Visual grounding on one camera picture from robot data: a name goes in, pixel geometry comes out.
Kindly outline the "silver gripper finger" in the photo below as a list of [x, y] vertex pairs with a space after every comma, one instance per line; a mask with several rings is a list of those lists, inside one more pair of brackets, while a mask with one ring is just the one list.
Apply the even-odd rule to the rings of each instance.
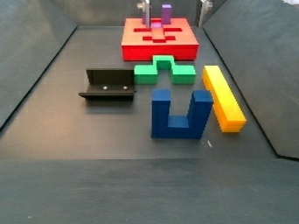
[[137, 4], [139, 10], [143, 11], [143, 24], [147, 28], [151, 27], [151, 0], [141, 0]]
[[201, 17], [199, 17], [199, 26], [203, 25], [203, 19], [207, 12], [213, 9], [211, 0], [201, 0]]

